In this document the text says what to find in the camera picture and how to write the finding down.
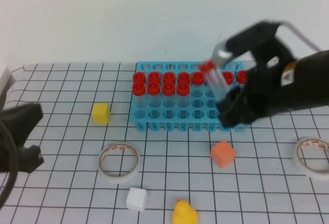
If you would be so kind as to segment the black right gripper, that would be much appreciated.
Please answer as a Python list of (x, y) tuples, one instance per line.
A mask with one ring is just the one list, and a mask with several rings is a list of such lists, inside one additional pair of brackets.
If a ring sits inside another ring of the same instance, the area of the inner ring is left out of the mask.
[(281, 86), (281, 73), (296, 59), (276, 37), (280, 26), (280, 22), (258, 22), (217, 44), (219, 68), (247, 52), (255, 61), (255, 67), (246, 71), (244, 86), (233, 88), (217, 103), (218, 119), (223, 127), (252, 123), (282, 107), (276, 97)]

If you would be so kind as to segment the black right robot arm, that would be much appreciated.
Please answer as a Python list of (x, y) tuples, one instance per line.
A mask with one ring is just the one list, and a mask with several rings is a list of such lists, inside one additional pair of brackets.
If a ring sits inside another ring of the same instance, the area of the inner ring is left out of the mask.
[[(276, 37), (280, 26), (290, 29), (315, 53), (297, 60)], [(211, 59), (222, 68), (247, 52), (253, 56), (255, 67), (246, 71), (246, 83), (228, 91), (217, 103), (223, 127), (328, 105), (328, 51), (320, 51), (292, 24), (258, 22), (216, 44)]]

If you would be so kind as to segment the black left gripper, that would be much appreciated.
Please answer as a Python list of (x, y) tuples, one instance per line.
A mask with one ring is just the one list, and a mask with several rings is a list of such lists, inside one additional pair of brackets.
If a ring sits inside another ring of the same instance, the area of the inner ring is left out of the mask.
[(11, 134), (18, 156), (18, 171), (32, 173), (43, 162), (38, 145), (24, 147), (34, 127), (43, 118), (39, 103), (27, 103), (1, 111), (1, 122)]

